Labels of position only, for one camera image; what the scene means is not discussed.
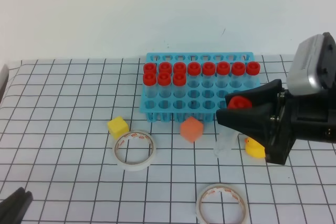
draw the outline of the white grid mat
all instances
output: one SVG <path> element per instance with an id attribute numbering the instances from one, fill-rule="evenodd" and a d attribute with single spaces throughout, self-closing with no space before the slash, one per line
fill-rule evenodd
<path id="1" fill-rule="evenodd" d="M 292 56 L 256 60 L 261 82 L 286 82 Z M 139 112 L 143 64 L 38 60 L 10 72 L 0 109 L 0 200 L 18 187 L 30 190 L 34 201 L 23 223 L 196 223 L 198 192 L 219 182 L 247 198 L 247 223 L 334 223 L 332 144 L 296 141 L 286 165 L 278 166 L 249 157 L 241 135 L 230 159 L 216 159 L 217 122 L 206 124 L 202 138 L 190 144 L 178 123 L 145 120 Z M 149 168 L 117 167 L 106 122 L 118 115 L 131 129 L 153 135 L 158 150 Z M 148 149 L 128 148 L 125 156 L 143 151 Z M 212 223 L 238 218 L 238 204 L 221 195 L 205 208 Z"/>

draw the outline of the foam cube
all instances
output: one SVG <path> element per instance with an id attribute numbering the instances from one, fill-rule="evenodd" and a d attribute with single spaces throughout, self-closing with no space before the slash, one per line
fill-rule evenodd
<path id="1" fill-rule="evenodd" d="M 191 143 L 194 143 L 203 134 L 203 123 L 192 116 L 181 123 L 180 135 Z"/>
<path id="2" fill-rule="evenodd" d="M 110 134 L 117 140 L 122 134 L 130 131 L 127 122 L 121 116 L 116 117 L 107 123 Z"/>

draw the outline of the white wall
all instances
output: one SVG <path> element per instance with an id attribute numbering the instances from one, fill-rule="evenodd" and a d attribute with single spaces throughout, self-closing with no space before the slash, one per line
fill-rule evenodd
<path id="1" fill-rule="evenodd" d="M 336 36 L 334 0 L 0 0 L 0 57 L 138 57 L 149 51 L 293 54 Z"/>

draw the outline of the red cap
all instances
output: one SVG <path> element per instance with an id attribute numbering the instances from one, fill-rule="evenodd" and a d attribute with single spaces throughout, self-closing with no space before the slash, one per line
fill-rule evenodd
<path id="1" fill-rule="evenodd" d="M 216 65 L 212 62 L 206 62 L 203 64 L 202 72 L 206 76 L 213 76 L 216 72 Z"/>
<path id="2" fill-rule="evenodd" d="M 183 62 L 177 62 L 173 66 L 174 73 L 187 73 L 187 67 Z"/>
<path id="3" fill-rule="evenodd" d="M 169 62 L 162 62 L 159 65 L 159 72 L 172 73 L 172 65 Z"/>
<path id="4" fill-rule="evenodd" d="M 154 73 L 145 73 L 142 77 L 143 84 L 153 86 L 156 84 L 156 76 Z"/>
<path id="5" fill-rule="evenodd" d="M 256 76 L 260 72 L 260 64 L 255 61 L 249 62 L 247 64 L 246 72 L 250 76 Z"/>
<path id="6" fill-rule="evenodd" d="M 156 73 L 156 64 L 154 63 L 146 63 L 143 65 L 143 73 Z"/>
<path id="7" fill-rule="evenodd" d="M 217 74 L 225 76 L 230 73 L 230 64 L 222 61 L 217 64 Z"/>
<path id="8" fill-rule="evenodd" d="M 158 74 L 158 84 L 161 86 L 168 86 L 171 82 L 170 74 L 167 72 Z"/>
<path id="9" fill-rule="evenodd" d="M 231 72 L 235 76 L 242 76 L 245 73 L 245 64 L 242 62 L 233 63 Z"/>
<path id="10" fill-rule="evenodd" d="M 201 65 L 198 62 L 188 64 L 188 74 L 190 76 L 198 76 L 201 73 Z"/>
<path id="11" fill-rule="evenodd" d="M 187 78 L 184 73 L 175 73 L 173 76 L 173 83 L 176 86 L 183 86 L 187 82 Z"/>
<path id="12" fill-rule="evenodd" d="M 235 97 L 231 98 L 227 108 L 228 109 L 247 109 L 247 108 L 252 108 L 252 103 L 247 98 L 242 97 L 240 95 L 236 95 Z"/>

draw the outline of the masking tape roll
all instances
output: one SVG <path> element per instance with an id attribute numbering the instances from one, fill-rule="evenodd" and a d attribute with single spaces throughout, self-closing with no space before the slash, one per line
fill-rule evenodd
<path id="1" fill-rule="evenodd" d="M 214 194 L 216 192 L 223 192 L 223 193 L 229 193 L 232 195 L 233 198 L 235 198 L 240 207 L 242 208 L 243 211 L 243 215 L 241 217 L 241 219 L 239 220 L 238 224 L 244 224 L 246 217 L 247 217 L 247 205 L 245 204 L 245 202 L 243 201 L 243 198 L 235 191 L 233 190 L 231 187 L 229 187 L 228 185 L 225 184 L 213 184 L 210 185 L 208 187 L 206 187 L 197 197 L 197 201 L 196 201 L 196 216 L 198 218 L 198 221 L 200 222 L 200 224 L 209 224 L 209 222 L 207 222 L 202 214 L 201 211 L 201 204 L 203 199 L 210 195 L 210 194 Z"/>
<path id="2" fill-rule="evenodd" d="M 149 142 L 150 148 L 152 149 L 149 157 L 146 160 L 139 162 L 139 163 L 126 163 L 126 162 L 121 161 L 117 155 L 118 149 L 124 143 L 127 143 L 128 140 L 132 138 L 136 138 L 136 137 L 147 140 Z M 115 157 L 115 160 L 117 161 L 117 165 L 119 165 L 122 169 L 135 172 L 138 170 L 143 170 L 152 164 L 155 158 L 155 155 L 156 155 L 156 145 L 155 145 L 154 139 L 149 133 L 146 133 L 143 131 L 131 131 L 131 132 L 123 134 L 120 138 L 118 138 L 114 146 L 114 149 L 113 149 L 113 155 Z"/>

